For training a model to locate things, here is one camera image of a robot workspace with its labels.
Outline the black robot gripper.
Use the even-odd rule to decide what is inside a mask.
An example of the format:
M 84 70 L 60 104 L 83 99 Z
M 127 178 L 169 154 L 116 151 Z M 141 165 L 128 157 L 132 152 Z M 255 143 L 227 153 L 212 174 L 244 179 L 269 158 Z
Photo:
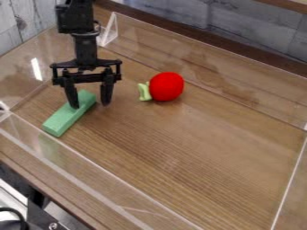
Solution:
M 65 96 L 73 109 L 79 108 L 77 89 L 75 84 L 100 84 L 100 102 L 107 106 L 112 102 L 113 84 L 121 79 L 120 59 L 97 57 L 95 34 L 72 34 L 76 57 L 60 63 L 52 63 L 52 82 L 65 89 Z

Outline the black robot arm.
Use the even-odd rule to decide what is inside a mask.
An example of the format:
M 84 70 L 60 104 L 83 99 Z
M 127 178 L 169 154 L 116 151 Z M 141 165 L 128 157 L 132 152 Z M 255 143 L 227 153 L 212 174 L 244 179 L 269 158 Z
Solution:
M 65 0 L 55 6 L 57 32 L 69 34 L 75 42 L 76 57 L 65 62 L 52 63 L 52 83 L 65 89 L 69 106 L 79 108 L 77 89 L 75 84 L 96 83 L 100 85 L 100 102 L 108 105 L 112 101 L 115 83 L 121 79 L 120 59 L 100 59 L 97 41 L 100 30 L 95 25 L 93 0 Z

